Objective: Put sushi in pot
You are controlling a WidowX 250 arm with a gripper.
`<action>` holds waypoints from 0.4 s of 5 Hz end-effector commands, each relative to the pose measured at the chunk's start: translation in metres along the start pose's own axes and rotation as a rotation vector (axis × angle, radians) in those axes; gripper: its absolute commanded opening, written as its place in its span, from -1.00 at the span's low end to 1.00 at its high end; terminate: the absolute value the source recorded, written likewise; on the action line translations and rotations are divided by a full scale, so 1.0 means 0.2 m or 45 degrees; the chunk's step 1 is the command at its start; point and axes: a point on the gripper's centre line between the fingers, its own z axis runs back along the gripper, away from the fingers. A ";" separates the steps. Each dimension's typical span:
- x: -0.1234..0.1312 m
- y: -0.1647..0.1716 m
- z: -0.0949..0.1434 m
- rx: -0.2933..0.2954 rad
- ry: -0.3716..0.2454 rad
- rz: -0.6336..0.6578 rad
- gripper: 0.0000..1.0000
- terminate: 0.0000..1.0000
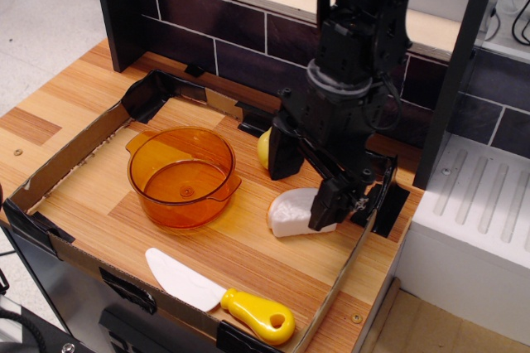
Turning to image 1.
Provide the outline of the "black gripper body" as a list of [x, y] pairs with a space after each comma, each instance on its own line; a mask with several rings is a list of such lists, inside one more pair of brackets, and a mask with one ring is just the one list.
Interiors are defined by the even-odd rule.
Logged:
[[365, 152], [368, 139], [384, 127], [379, 120], [389, 96], [397, 90], [387, 73], [347, 84], [325, 74], [317, 65], [306, 71], [301, 91], [284, 89], [281, 108], [272, 124], [295, 129], [300, 151], [322, 176], [363, 184], [364, 193], [375, 175]]

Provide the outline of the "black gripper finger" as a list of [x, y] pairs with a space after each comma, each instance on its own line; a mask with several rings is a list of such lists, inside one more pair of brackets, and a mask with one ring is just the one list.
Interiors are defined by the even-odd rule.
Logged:
[[296, 175], [305, 161], [299, 145], [300, 134], [279, 123], [272, 125], [269, 138], [268, 170], [272, 180]]
[[363, 184], [344, 178], [324, 180], [311, 206], [309, 228], [322, 231], [363, 208]]

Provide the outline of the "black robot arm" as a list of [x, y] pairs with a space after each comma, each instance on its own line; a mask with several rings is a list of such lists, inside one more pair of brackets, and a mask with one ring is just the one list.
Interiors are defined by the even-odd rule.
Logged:
[[383, 130], [388, 99], [398, 97], [391, 71], [411, 40], [409, 0], [317, 0], [319, 44], [306, 68], [306, 86], [283, 89], [269, 138], [274, 180], [310, 163], [322, 181], [309, 227], [319, 231], [361, 211], [375, 173], [366, 144]]

